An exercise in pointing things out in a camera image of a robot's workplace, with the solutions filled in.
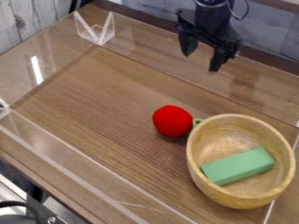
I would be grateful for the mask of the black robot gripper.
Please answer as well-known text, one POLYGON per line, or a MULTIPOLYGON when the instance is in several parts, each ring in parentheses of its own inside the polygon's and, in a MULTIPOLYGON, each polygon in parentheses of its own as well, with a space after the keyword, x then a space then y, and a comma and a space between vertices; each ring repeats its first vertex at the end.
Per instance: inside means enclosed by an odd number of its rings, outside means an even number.
POLYGON ((216 49, 209 61, 209 71, 217 72, 227 60, 236 57, 240 47, 240 36, 229 23, 229 11, 177 10, 176 16, 183 55, 188 57, 193 53, 199 42, 207 44, 216 49))

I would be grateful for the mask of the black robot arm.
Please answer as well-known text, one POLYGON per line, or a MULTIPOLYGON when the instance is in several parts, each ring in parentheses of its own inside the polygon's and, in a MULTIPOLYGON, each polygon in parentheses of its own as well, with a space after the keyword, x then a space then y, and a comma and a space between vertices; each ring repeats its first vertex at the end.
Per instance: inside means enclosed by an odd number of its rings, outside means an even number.
POLYGON ((195 9, 176 12, 176 30, 181 53, 189 56, 199 43, 213 49, 209 71, 217 72, 223 64, 236 57, 241 39, 229 20, 235 0, 193 0, 195 9))

